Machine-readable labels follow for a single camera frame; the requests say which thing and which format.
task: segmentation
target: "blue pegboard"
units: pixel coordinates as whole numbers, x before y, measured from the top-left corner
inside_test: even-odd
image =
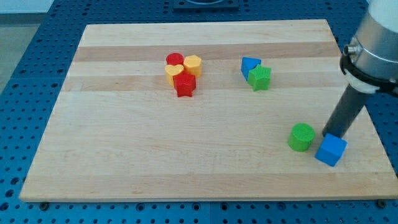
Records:
[[[237,11],[173,12],[172,1],[55,0],[0,96],[0,223],[398,223],[397,200],[51,203],[41,211],[17,198],[87,24],[327,19],[342,48],[366,7],[365,0],[239,0]],[[398,172],[398,99],[376,94],[366,106]]]

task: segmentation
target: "plastic toy block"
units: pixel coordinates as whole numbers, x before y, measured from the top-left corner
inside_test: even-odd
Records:
[[[258,58],[242,58],[242,66],[241,71],[243,74],[244,79],[247,81],[249,77],[249,71],[254,69],[257,65],[261,64],[261,59]]]
[[[184,63],[184,56],[180,53],[171,53],[166,57],[167,65],[182,65]]]
[[[315,158],[334,167],[343,156],[346,146],[346,141],[327,133],[317,154],[315,155]]]
[[[257,65],[249,71],[248,83],[253,86],[253,90],[268,90],[271,80],[271,69]]]
[[[173,77],[181,74],[184,71],[183,65],[166,65],[164,70],[166,71],[166,78],[170,85],[174,86]]]
[[[177,91],[177,96],[192,97],[193,90],[197,87],[196,77],[184,71],[179,75],[173,76],[174,88]]]
[[[303,152],[308,150],[314,138],[315,131],[313,128],[307,124],[299,123],[293,127],[288,144],[293,150]]]
[[[201,58],[196,55],[185,57],[184,67],[188,73],[194,75],[196,78],[201,77]]]

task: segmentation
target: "wooden board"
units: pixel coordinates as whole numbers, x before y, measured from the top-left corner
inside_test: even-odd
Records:
[[[177,98],[165,56],[203,59]],[[242,56],[272,68],[253,92]],[[314,159],[346,81],[325,20],[86,27],[20,198],[27,202],[396,198],[398,180],[363,109],[336,167]],[[287,145],[308,123],[307,152]]]

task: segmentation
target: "green cylinder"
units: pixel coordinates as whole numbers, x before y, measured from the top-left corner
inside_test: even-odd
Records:
[[[293,150],[303,152],[308,150],[314,138],[315,131],[313,128],[307,124],[299,123],[292,128],[288,144]]]

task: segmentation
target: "green hexagonal block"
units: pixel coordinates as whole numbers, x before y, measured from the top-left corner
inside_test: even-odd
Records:
[[[271,80],[271,68],[257,65],[249,71],[248,83],[253,86],[253,91],[268,90]]]

